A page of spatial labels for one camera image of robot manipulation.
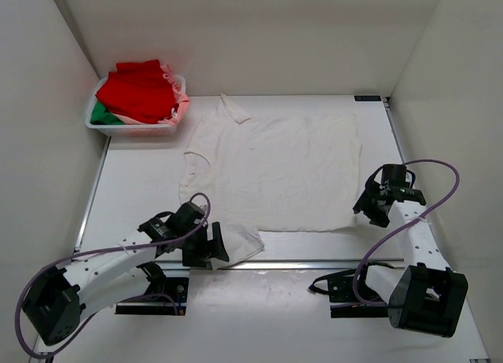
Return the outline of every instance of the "plastic basket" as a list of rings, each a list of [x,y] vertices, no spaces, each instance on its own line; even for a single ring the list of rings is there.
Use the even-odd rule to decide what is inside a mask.
[[[176,131],[176,125],[93,125],[91,123],[91,114],[96,105],[96,92],[107,81],[107,78],[101,79],[91,94],[86,106],[86,126],[90,129],[98,130],[109,137],[162,137],[171,135]],[[174,75],[176,83],[182,86],[185,92],[185,78],[181,75]]]

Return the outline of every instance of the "t-shirt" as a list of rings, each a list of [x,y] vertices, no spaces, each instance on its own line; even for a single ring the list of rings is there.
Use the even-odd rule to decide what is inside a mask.
[[[354,224],[361,144],[353,115],[258,118],[222,95],[185,151],[180,199],[211,200],[214,220],[264,231]]]

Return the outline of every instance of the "purple cable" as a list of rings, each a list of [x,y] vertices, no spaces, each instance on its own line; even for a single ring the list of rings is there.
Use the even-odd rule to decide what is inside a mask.
[[[94,314],[91,315],[91,316],[89,316],[83,322],[83,324],[80,326],[80,328],[77,329],[77,331],[70,337],[70,339],[62,347],[60,347],[59,349],[55,350],[54,352],[49,353],[49,354],[37,354],[36,352],[34,352],[28,346],[28,344],[26,343],[26,341],[24,340],[23,332],[21,331],[20,319],[21,319],[21,307],[23,305],[24,298],[26,297],[26,294],[28,293],[28,291],[30,290],[31,286],[33,285],[33,282],[35,282],[35,280],[38,277],[40,277],[48,269],[50,269],[51,267],[53,267],[55,265],[59,265],[62,262],[71,261],[72,259],[77,259],[78,257],[83,257],[83,256],[86,256],[86,255],[103,255],[105,253],[113,253],[115,251],[123,251],[124,249],[130,251],[130,250],[133,250],[133,249],[159,247],[159,246],[162,246],[162,245],[178,244],[178,243],[183,242],[185,239],[187,239],[188,237],[192,236],[195,232],[197,232],[199,229],[201,229],[203,227],[203,225],[206,223],[208,217],[210,216],[210,212],[211,212],[211,202],[210,202],[210,199],[207,197],[206,194],[204,194],[202,192],[197,192],[196,194],[194,194],[193,196],[190,197],[190,201],[192,202],[192,200],[195,197],[197,197],[197,196],[202,196],[206,200],[206,204],[207,204],[206,214],[204,214],[204,217],[201,219],[201,221],[197,225],[197,227],[194,228],[193,230],[191,230],[190,232],[188,232],[184,236],[181,236],[181,237],[179,237],[177,239],[173,239],[173,240],[169,240],[169,241],[160,241],[158,243],[139,244],[139,245],[127,245],[127,246],[121,246],[121,247],[105,247],[105,248],[102,248],[102,249],[94,249],[93,251],[81,251],[81,252],[75,253],[74,255],[71,255],[69,257],[59,258],[56,261],[48,263],[47,265],[45,265],[44,267],[42,267],[39,270],[39,272],[36,273],[36,275],[34,275],[33,278],[31,278],[28,281],[28,283],[26,284],[26,286],[24,286],[23,291],[21,292],[20,297],[17,300],[16,310],[14,311],[14,328],[16,330],[16,337],[17,337],[17,341],[19,342],[19,344],[23,348],[24,352],[26,352],[26,354],[30,355],[31,357],[33,357],[35,359],[48,359],[48,358],[51,358],[51,357],[55,356],[56,354],[59,354],[64,348],[66,348],[66,346],[68,346],[73,341],[73,339],[75,339],[75,337],[84,329],[84,327],[87,325],[87,323],[94,316]],[[131,299],[140,299],[143,296],[144,295],[140,295],[140,296],[136,296],[136,297],[131,298]],[[171,297],[169,297],[168,295],[165,295],[165,294],[149,294],[149,295],[147,295],[147,297],[151,297],[151,296],[163,296],[164,298],[168,298],[168,300],[170,300],[170,302],[172,304],[174,304],[173,299]],[[175,313],[178,314],[178,310],[176,310],[176,306],[174,306],[174,308],[175,308]]]
[[[444,167],[448,167],[449,169],[452,170],[452,172],[454,172],[454,175],[456,176],[456,181],[454,182],[454,185],[453,185],[452,189],[440,201],[438,201],[437,203],[435,203],[433,206],[427,208],[422,214],[420,214],[419,216],[417,216],[417,218],[411,220],[410,222],[407,222],[406,224],[402,225],[401,227],[398,227],[394,231],[389,232],[388,235],[386,235],[385,237],[383,237],[382,239],[380,239],[379,241],[377,241],[377,243],[375,245],[373,245],[369,249],[369,251],[367,251],[367,253],[363,256],[362,260],[358,264],[358,267],[356,268],[356,271],[354,273],[354,277],[353,277],[353,293],[354,293],[354,296],[356,296],[356,298],[361,303],[366,304],[368,306],[387,306],[387,304],[385,302],[373,302],[373,301],[369,301],[369,300],[363,299],[362,296],[358,293],[358,279],[359,279],[358,277],[360,276],[360,273],[361,273],[361,271],[363,269],[363,266],[369,261],[370,256],[382,244],[384,244],[386,241],[390,240],[393,236],[397,235],[398,233],[400,233],[401,231],[403,231],[405,229],[408,229],[408,228],[416,225],[426,215],[430,214],[435,209],[437,209],[438,207],[442,206],[456,192],[457,187],[459,186],[459,182],[460,182],[459,172],[451,164],[446,163],[445,161],[436,160],[436,159],[418,159],[418,160],[408,161],[407,163],[404,163],[403,165],[410,165],[410,164],[415,164],[415,163],[436,163],[436,164],[441,164]]]

